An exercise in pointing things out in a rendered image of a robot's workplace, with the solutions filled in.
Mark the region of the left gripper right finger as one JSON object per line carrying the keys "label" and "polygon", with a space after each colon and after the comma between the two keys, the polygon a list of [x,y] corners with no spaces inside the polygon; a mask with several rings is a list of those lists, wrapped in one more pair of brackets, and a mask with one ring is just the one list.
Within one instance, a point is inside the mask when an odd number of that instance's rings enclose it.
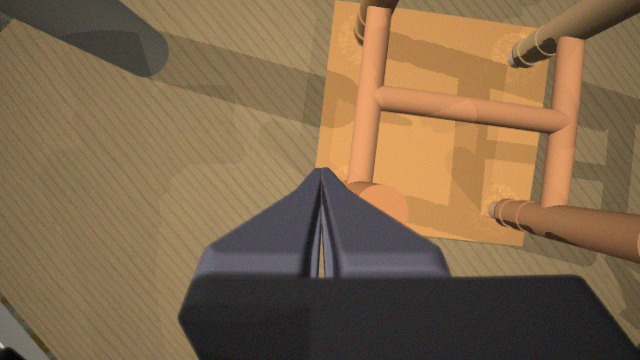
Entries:
{"label": "left gripper right finger", "polygon": [[452,277],[439,246],[350,191],[328,167],[322,244],[324,277],[333,277],[333,258],[338,278]]}

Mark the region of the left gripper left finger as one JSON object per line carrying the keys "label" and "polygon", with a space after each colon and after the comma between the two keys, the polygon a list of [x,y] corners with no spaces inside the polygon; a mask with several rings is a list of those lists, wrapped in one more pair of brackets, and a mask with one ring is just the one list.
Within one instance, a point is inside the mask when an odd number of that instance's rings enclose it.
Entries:
{"label": "left gripper left finger", "polygon": [[322,169],[314,168],[293,192],[208,245],[192,280],[206,273],[319,277],[321,204]]}

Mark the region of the light brown wooden stool legs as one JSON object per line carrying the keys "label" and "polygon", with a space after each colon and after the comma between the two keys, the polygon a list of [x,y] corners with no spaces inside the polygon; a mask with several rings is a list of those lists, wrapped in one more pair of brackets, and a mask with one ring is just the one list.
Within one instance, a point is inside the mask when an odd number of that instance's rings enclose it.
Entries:
{"label": "light brown wooden stool legs", "polygon": [[505,198],[489,205],[489,216],[504,227],[640,264],[640,215],[568,206],[585,41],[639,14],[640,0],[581,0],[513,46],[508,55],[513,68],[533,67],[556,53],[551,109],[385,86],[398,2],[360,3],[354,36],[363,48],[348,177],[341,182],[406,224],[408,205],[401,192],[372,183],[381,111],[546,133],[540,202]]}

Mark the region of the tall beige cylinder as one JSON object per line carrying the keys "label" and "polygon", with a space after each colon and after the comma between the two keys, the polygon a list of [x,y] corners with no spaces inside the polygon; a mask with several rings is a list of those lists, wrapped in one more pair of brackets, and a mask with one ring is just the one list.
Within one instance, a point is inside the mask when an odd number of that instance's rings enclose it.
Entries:
{"label": "tall beige cylinder", "polygon": [[139,77],[169,57],[164,36],[120,0],[0,0],[0,12]]}

